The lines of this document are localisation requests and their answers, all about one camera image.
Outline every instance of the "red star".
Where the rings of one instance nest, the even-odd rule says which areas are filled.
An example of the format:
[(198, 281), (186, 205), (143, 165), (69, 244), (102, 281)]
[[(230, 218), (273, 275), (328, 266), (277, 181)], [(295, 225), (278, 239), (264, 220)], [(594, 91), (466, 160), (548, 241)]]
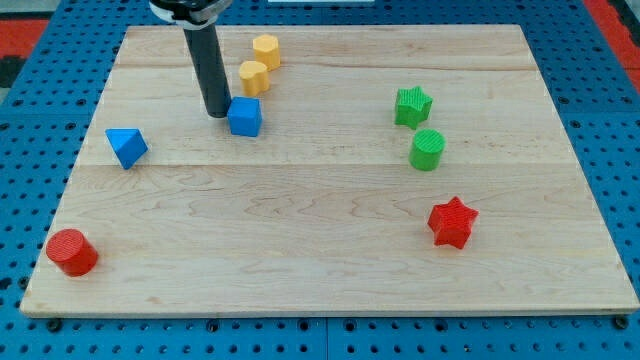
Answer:
[(435, 234), (435, 245), (464, 248), (477, 216), (478, 211), (465, 206), (457, 196), (448, 204), (434, 206), (427, 224)]

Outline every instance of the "toy block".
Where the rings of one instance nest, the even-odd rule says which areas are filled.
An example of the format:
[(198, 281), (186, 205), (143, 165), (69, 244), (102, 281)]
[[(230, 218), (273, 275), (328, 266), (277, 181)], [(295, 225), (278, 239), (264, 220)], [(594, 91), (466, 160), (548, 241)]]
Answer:
[(280, 67), (280, 45), (277, 37), (264, 34), (253, 39), (253, 53), (256, 61), (267, 65), (268, 71)]
[(107, 129), (105, 134), (125, 170), (129, 170), (148, 150), (138, 129)]
[(396, 125), (406, 125), (413, 130), (418, 124), (429, 118), (433, 99), (422, 91), (420, 86), (412, 89), (399, 89), (396, 95)]
[(463, 249), (477, 216), (478, 211), (467, 207), (457, 196), (447, 204), (435, 205), (427, 222), (435, 235), (434, 244)]
[(413, 136), (409, 163), (422, 171), (431, 171), (440, 164), (440, 156), (446, 146), (442, 134), (433, 129), (423, 129)]
[(234, 97), (231, 100), (227, 118), (233, 135), (258, 136), (262, 125), (260, 100), (241, 96)]
[(82, 276), (98, 262), (98, 252), (76, 229), (55, 233), (47, 242), (46, 253), (67, 276)]
[(245, 96), (253, 97), (269, 90), (267, 65), (257, 61), (245, 61), (240, 65), (240, 80)]

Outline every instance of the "green cylinder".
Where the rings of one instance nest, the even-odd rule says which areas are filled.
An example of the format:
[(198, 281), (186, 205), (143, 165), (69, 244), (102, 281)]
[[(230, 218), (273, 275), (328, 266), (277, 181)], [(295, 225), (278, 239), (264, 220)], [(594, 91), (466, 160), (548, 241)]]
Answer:
[(440, 155), (447, 141), (444, 136), (433, 129), (423, 129), (413, 137), (409, 162), (411, 166), (422, 171), (431, 171), (440, 164)]

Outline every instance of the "blue cube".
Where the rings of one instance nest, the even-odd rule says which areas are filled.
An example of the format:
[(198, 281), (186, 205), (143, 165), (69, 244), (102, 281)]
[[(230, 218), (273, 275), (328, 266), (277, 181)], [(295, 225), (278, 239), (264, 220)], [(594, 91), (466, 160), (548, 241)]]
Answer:
[(129, 170), (148, 150), (139, 129), (107, 129), (105, 134), (125, 170)]
[(236, 96), (227, 112), (233, 135), (256, 137), (262, 125), (260, 99)]

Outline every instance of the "yellow hexagonal block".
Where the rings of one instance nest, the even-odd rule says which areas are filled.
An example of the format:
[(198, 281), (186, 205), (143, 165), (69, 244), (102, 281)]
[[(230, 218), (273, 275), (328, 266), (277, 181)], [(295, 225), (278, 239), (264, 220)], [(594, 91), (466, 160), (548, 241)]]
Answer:
[(264, 34), (253, 39), (253, 52), (256, 61), (267, 65), (267, 70), (280, 67), (280, 45), (277, 37)]
[(240, 65), (239, 72), (244, 96), (254, 97), (269, 90), (267, 65), (258, 61), (245, 61)]

